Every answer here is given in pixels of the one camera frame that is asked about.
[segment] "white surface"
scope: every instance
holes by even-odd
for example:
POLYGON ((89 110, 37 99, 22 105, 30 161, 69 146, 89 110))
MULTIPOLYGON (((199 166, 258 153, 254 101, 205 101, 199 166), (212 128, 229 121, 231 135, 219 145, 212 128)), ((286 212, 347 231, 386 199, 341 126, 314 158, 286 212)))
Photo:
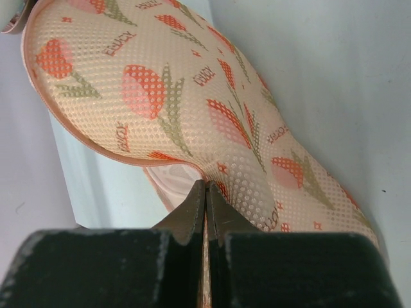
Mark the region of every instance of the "white surface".
POLYGON ((87 228, 150 228, 167 215, 140 167, 97 154, 53 116, 51 122, 78 224, 87 228))
POLYGON ((411 1, 210 3, 297 140, 371 214, 411 307, 411 1))
POLYGON ((146 168, 159 190, 164 193, 171 209, 177 208, 186 198, 195 181, 202 176, 195 168, 183 164, 146 168))
POLYGON ((22 4, 23 0, 0 0, 0 31, 7 26, 22 4))
POLYGON ((0 35, 0 283, 30 233, 76 226, 48 111, 19 46, 19 36, 0 35))

